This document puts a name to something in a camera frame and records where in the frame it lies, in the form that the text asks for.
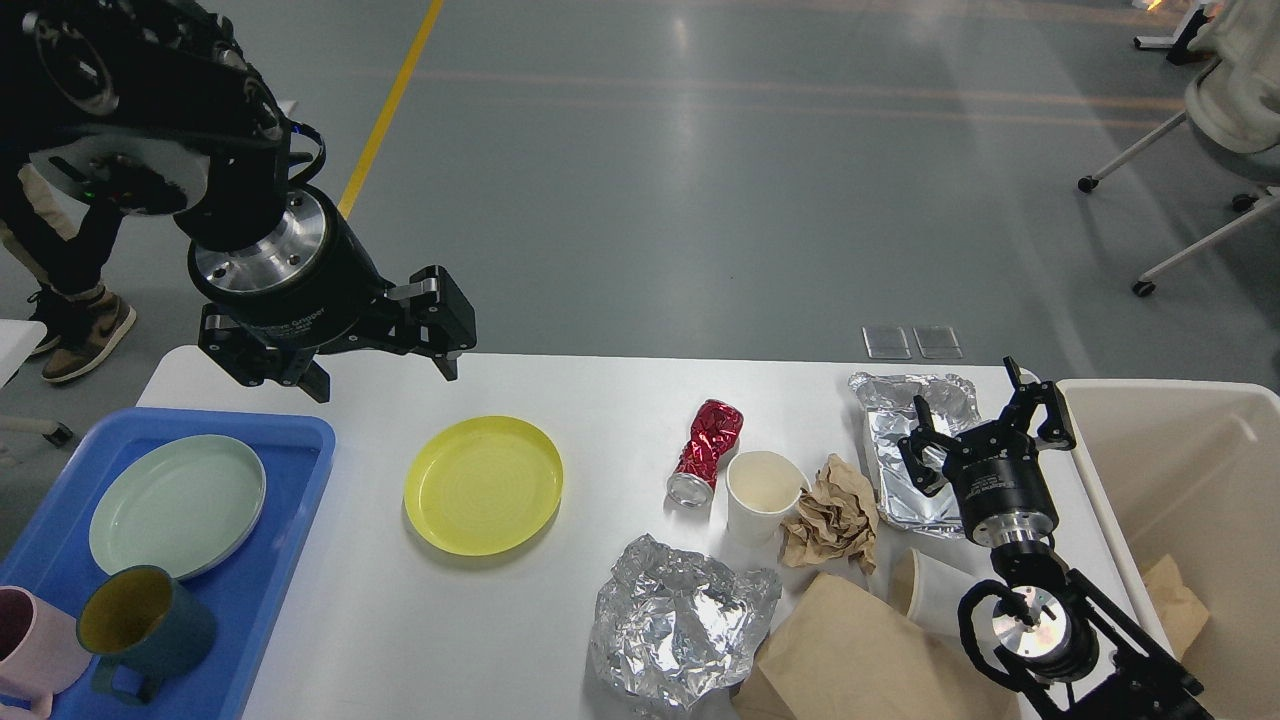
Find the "chair leg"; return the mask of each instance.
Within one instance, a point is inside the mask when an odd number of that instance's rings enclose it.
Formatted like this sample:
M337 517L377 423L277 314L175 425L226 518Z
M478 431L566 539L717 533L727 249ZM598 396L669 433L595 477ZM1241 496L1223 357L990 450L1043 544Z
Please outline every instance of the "chair leg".
M56 420L14 418L12 415L0 415L0 430L10 430L15 433L40 433L54 447L61 447L67 445L69 439L76 437L76 433L73 433L70 428Z
M1174 255L1172 258L1169 258L1164 263L1138 275L1138 283L1134 286L1134 292L1138 292L1138 286L1143 284L1151 286L1155 282L1156 275L1160 275L1165 270L1172 268L1174 265L1178 265L1179 263L1187 260L1188 258L1196 255L1197 252L1203 252L1204 250L1213 247L1215 245L1230 237L1236 231L1261 220L1268 213L1277 209L1280 209L1280 197L1276 197L1274 195L1267 195L1266 197L1260 199L1253 205L1253 210L1249 210L1248 213L1240 215L1235 220L1231 220L1230 223L1217 228L1216 231L1204 236L1187 250L1183 250L1181 252ZM1149 293L1151 293L1149 291L1147 291L1146 293L1139 292L1139 295L1149 295Z
M1117 155L1115 160L1111 160L1106 165L1103 165L1101 170L1093 173L1092 176L1084 176L1083 178L1080 178L1080 182L1076 183L1076 187L1080 188L1080 192L1092 192L1093 188L1098 187L1098 183L1102 182L1105 177L1114 173L1116 168L1132 160L1134 155L1142 152L1148 146L1151 146L1152 142L1156 142L1161 137L1165 137L1166 135L1169 135L1170 131L1183 124L1184 122L1187 122L1187 110L1178 113L1172 118L1169 118L1167 120L1161 123L1158 128L1148 132L1142 140L1134 142L1133 145L1129 146L1128 150Z

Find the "yellow floor line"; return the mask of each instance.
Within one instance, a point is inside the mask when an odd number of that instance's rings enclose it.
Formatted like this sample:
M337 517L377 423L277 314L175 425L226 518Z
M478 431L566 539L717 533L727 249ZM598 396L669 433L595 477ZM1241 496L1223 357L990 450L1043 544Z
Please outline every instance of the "yellow floor line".
M365 187L365 178L369 177L369 169L374 167L378 151L383 146L383 138L387 137L387 129L392 126L392 119L399 108L401 97L404 96L404 88L408 87L408 81L413 77L413 68L417 67L417 59L422 55L426 38L431 37L431 28L435 27L435 18L439 17L440 8L443 6L444 0L431 0L431 6L426 10L426 17L422 18L421 27L417 28L417 36L413 37L413 45L410 46L408 55L404 55L404 61L396 74L396 82L392 83L392 90L387 94L387 101L383 102L383 110L378 113L378 122L374 123L374 129L369 133L365 149L360 152L360 160L356 161L356 169L351 173L351 179L347 181L347 188L342 191L342 200L338 201L338 211L344 218L349 218L351 209L356 206L356 199L360 197L360 191Z

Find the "aluminum foil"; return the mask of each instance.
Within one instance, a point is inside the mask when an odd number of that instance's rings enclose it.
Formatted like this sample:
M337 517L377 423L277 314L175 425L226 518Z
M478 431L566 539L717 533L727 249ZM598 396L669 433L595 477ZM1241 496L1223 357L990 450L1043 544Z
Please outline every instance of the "aluminum foil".
M781 596L773 570L733 573L641 536L595 598L591 669L636 710L687 712L708 692L746 679Z
M954 374L946 375L870 375L858 373L849 378L865 413L863 443L872 483L876 486L877 509L886 523L904 530L963 538L960 509L951 487L933 497L924 497L911 484L902 464L897 441L915 424L911 401L923 395L933 411L933 423L947 434L964 432L982 423L973 383ZM925 452L925 461L941 468L941 456Z

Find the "trash bin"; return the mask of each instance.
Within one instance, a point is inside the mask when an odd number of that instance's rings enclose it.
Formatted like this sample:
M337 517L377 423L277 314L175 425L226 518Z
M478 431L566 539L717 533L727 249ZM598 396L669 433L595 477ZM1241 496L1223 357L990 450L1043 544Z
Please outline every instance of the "trash bin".
M1219 717L1274 714L1280 397L1252 384L1189 380L1059 387L1078 433L1080 475L1101 480L1124 533L1108 541L1128 542L1143 569L1171 555L1210 610L1183 659L1204 684L1202 702ZM1134 580L1130 571L1126 587Z

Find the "black cable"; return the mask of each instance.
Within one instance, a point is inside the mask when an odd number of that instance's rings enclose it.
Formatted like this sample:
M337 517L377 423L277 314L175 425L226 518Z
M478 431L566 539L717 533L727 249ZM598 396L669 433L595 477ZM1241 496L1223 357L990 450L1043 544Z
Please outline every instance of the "black cable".
M320 131L306 123L289 120L289 124L292 126L294 135L301 135L302 137L310 138L312 142L316 143L316 146L319 146L319 150L316 151L316 159L312 160L311 164L307 165L306 168L302 168L302 172L289 178L289 182L293 184L306 184L311 182L311 178L320 174L320 170L324 168L324 160L325 160L324 137L320 135Z

